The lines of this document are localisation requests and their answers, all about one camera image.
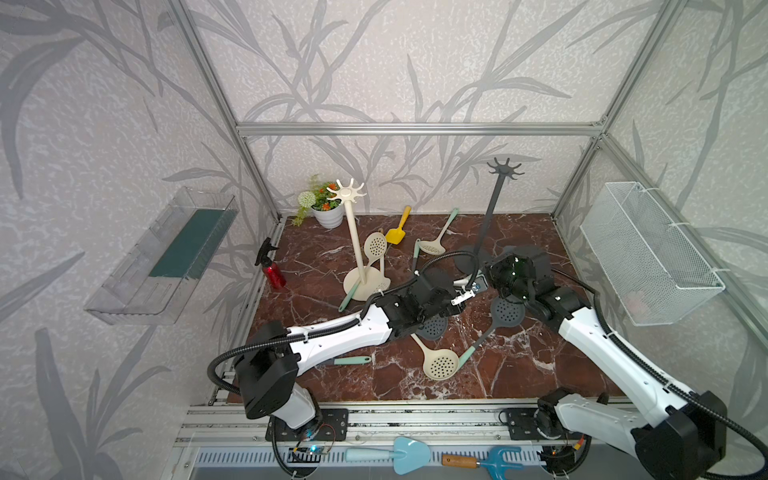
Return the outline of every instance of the red spray bottle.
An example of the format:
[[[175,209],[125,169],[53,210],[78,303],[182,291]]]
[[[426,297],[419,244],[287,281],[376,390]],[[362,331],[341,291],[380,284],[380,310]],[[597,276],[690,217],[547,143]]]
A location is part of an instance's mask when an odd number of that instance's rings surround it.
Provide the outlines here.
[[[277,247],[272,246],[270,243],[271,241],[272,239],[269,237],[264,239],[264,242],[261,244],[261,248],[259,249],[259,256],[257,257],[256,265],[261,263],[261,270],[264,272],[264,275],[266,275],[266,278],[270,279],[272,288],[279,290],[286,285],[286,278],[280,272],[280,268],[277,267],[277,263],[274,263],[270,258],[270,252],[272,250],[277,250]]]

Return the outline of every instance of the metal vent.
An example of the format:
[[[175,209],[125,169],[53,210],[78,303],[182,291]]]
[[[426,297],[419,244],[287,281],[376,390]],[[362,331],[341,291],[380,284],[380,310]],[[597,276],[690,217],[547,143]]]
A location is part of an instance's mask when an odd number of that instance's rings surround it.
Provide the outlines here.
[[[492,448],[492,445],[475,445],[469,447],[455,447],[455,446],[431,446],[432,457],[427,465],[441,465],[440,461],[443,454],[449,455],[464,455],[468,457],[475,457],[481,460],[485,460],[488,457],[488,450]],[[332,467],[375,467],[392,465],[392,459],[389,460],[372,460],[368,462],[345,462],[344,452],[347,447],[333,447],[331,453],[324,455],[319,462],[320,465],[332,466]],[[505,453],[504,460],[506,462],[521,463],[523,465],[543,465],[544,463],[539,459],[538,453],[541,452],[540,446],[522,446],[519,453]],[[281,452],[285,463],[290,464],[291,458],[288,451]],[[302,460],[309,459],[304,455],[299,455]],[[203,447],[197,453],[197,460],[195,462],[196,467],[247,467],[247,468],[259,468],[259,467],[277,467],[275,461],[275,455],[272,453],[271,447]]]

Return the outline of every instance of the yellow spatula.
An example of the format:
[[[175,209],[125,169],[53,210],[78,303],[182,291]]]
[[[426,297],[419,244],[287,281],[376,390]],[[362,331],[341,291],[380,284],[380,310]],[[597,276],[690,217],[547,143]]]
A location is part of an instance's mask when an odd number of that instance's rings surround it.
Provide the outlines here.
[[[386,233],[386,241],[390,243],[394,243],[397,245],[402,241],[402,238],[406,235],[406,232],[402,231],[402,225],[406,222],[408,219],[408,215],[411,213],[411,206],[406,206],[406,211],[402,213],[402,218],[400,218],[400,225],[398,225],[397,228],[390,228],[389,232]]]

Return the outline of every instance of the red marble surface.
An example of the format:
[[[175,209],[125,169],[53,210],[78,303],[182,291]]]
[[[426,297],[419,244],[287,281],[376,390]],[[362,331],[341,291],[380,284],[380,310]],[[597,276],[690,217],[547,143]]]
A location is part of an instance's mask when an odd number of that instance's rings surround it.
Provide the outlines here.
[[[413,245],[417,238],[434,240],[448,215],[411,216],[399,245],[386,254],[386,275],[398,285],[411,275]],[[357,218],[360,243],[372,232],[397,227],[399,216]],[[442,238],[447,251],[475,241],[482,215],[459,215]],[[553,266],[575,274],[563,243],[547,214],[499,214],[485,247],[499,254],[507,245],[535,244],[549,252]],[[422,253],[419,265],[432,256]],[[279,319],[285,326],[307,325],[340,316],[345,296],[342,281],[355,267],[346,222],[334,230],[308,218],[300,227],[288,225],[280,239],[276,262],[286,277],[281,291],[264,292],[250,335],[264,323]],[[441,268],[460,278],[451,260]],[[424,341],[432,349],[449,348],[461,355],[491,325],[490,304],[495,290],[481,293],[466,310],[449,319],[449,328],[437,342]],[[361,307],[352,301],[345,313]],[[450,379],[433,381],[422,371],[421,349],[409,337],[347,355],[370,355],[361,366],[321,366],[297,382],[309,388],[320,402],[399,399],[534,398],[565,386],[585,396],[621,391],[583,353],[531,317],[520,326],[500,328],[488,337],[469,361]],[[231,402],[239,397],[230,396]]]

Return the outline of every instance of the teal handle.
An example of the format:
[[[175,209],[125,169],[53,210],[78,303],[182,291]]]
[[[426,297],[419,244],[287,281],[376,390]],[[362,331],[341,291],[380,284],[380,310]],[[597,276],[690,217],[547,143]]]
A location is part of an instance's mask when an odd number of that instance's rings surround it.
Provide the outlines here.
[[[361,449],[352,447],[344,452],[344,459],[348,462],[367,462],[369,460],[389,460],[397,455],[389,450]]]
[[[363,365],[371,363],[369,356],[343,356],[333,360],[333,365]]]
[[[354,285],[352,285],[352,288],[349,289],[349,293],[346,294],[344,297],[344,300],[341,301],[341,305],[339,305],[339,312],[343,312],[347,305],[349,305],[349,301],[352,299],[352,295],[355,294],[357,291],[357,287],[360,286],[360,280],[357,280]]]
[[[451,216],[448,217],[448,223],[451,223],[454,218],[456,218],[456,215],[458,215],[458,207],[454,208],[451,212]]]
[[[467,360],[469,360],[469,357],[472,356],[472,354],[475,352],[475,347],[470,346],[466,352],[462,353],[462,356],[458,358],[458,367],[462,368],[465,363],[467,363]]]
[[[413,244],[413,265],[411,265],[411,271],[416,271],[416,263],[419,261],[419,242],[422,241],[422,239],[417,238],[416,243]]]

